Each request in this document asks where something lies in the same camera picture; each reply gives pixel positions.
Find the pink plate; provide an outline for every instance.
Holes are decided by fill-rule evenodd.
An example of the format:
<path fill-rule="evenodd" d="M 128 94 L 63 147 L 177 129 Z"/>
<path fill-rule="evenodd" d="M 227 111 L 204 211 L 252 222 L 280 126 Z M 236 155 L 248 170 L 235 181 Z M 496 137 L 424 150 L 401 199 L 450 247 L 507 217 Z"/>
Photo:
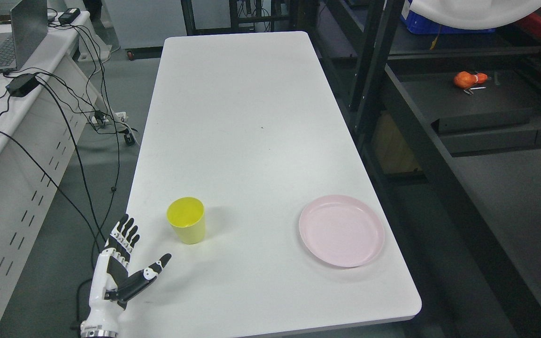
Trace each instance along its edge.
<path fill-rule="evenodd" d="M 337 267 L 359 267 L 381 251 L 384 227 L 363 202 L 327 195 L 310 203 L 300 216 L 300 236 L 319 259 Z"/>

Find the laptop keyboard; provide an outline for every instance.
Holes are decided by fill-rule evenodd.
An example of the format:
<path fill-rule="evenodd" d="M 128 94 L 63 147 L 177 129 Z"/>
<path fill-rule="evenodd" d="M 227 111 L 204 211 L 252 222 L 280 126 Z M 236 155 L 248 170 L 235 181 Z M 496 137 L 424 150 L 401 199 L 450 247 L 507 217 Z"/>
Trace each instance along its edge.
<path fill-rule="evenodd" d="M 0 67 L 9 66 L 14 60 L 14 38 L 9 37 L 0 46 Z"/>

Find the cardboard box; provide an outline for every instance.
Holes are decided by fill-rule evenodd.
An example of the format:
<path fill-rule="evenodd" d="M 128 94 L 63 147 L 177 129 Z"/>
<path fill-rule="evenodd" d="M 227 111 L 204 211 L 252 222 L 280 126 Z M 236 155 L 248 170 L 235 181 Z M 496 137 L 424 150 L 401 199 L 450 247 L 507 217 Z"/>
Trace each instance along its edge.
<path fill-rule="evenodd" d="M 382 112 L 377 121 L 371 147 L 375 151 L 381 169 L 387 175 L 422 171 L 402 133 L 387 112 Z"/>

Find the plastic cup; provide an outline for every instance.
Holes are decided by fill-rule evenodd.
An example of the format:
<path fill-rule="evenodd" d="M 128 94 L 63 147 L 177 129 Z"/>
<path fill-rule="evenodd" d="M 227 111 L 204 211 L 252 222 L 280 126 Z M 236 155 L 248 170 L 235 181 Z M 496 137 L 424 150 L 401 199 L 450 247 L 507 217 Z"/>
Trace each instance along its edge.
<path fill-rule="evenodd" d="M 204 205 L 194 197 L 183 197 L 168 207 L 166 218 L 185 244 L 199 243 L 206 235 Z"/>

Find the orange object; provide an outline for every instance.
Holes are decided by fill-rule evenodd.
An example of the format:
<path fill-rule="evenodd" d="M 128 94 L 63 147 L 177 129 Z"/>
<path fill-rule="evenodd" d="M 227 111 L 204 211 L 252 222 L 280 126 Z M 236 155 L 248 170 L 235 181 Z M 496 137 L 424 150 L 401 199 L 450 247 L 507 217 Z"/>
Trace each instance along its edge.
<path fill-rule="evenodd" d="M 455 85 L 468 89 L 474 84 L 482 84 L 487 80 L 487 75 L 484 73 L 477 73 L 476 75 L 470 74 L 467 71 L 461 71 L 455 76 Z"/>

